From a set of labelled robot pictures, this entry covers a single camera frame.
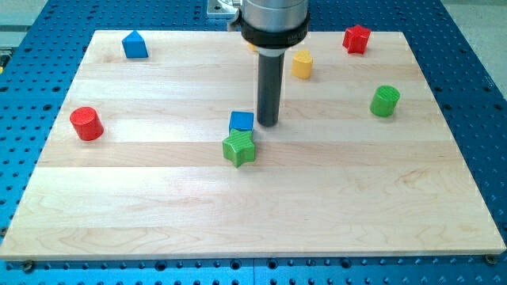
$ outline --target blue perforated breadboard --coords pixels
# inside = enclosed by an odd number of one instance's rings
[[[311,30],[402,31],[502,237],[507,103],[438,1],[310,0]],[[204,1],[49,0],[0,76],[0,227],[16,211],[95,29],[225,30]],[[507,255],[5,263],[0,284],[507,284]]]

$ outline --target green cylinder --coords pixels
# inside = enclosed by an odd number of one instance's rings
[[[390,116],[395,111],[399,98],[399,91],[395,87],[382,85],[375,91],[370,111],[377,116]]]

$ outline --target red block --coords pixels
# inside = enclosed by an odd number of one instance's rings
[[[355,25],[352,28],[345,30],[345,37],[343,38],[343,46],[347,48],[348,53],[364,54],[366,45],[370,38],[371,29]]]
[[[79,138],[85,141],[98,139],[104,132],[97,112],[91,107],[75,109],[71,114],[71,123]]]

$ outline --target red cylinder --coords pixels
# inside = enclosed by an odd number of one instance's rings
[[[75,109],[71,114],[71,123],[79,138],[85,141],[98,139],[104,133],[98,114],[91,107]]]

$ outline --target light wood surface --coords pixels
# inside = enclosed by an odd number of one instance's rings
[[[33,172],[0,257],[95,260],[501,253],[505,244],[403,34],[365,56],[342,32],[286,53],[280,122],[254,126],[257,160],[222,155],[232,110],[253,111],[257,54],[226,32],[97,31]],[[307,48],[311,79],[291,76]],[[373,116],[375,89],[402,94]],[[105,133],[83,142],[89,105]]]

